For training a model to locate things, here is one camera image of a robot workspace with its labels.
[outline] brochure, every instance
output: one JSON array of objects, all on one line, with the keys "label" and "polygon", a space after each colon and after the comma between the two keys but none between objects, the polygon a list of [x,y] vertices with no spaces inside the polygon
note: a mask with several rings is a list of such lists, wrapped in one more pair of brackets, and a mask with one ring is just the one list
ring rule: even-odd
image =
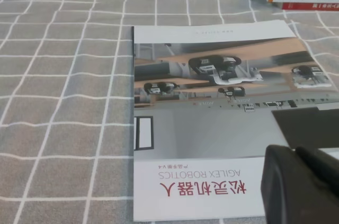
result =
[{"label": "brochure", "polygon": [[268,145],[337,154],[338,90],[284,21],[133,33],[134,221],[264,216]]}]

